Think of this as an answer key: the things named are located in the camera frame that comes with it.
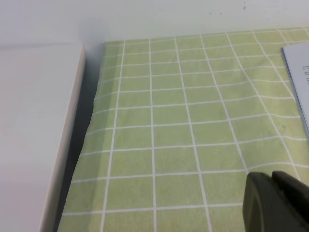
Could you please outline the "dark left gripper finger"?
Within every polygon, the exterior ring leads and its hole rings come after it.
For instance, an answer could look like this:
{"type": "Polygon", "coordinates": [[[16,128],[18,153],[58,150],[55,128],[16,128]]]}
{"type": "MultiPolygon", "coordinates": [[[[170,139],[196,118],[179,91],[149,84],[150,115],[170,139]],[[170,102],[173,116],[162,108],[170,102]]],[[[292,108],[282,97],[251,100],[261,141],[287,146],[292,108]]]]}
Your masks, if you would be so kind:
{"type": "Polygon", "coordinates": [[[309,187],[283,171],[250,172],[242,213],[247,232],[307,232],[309,187]]]}

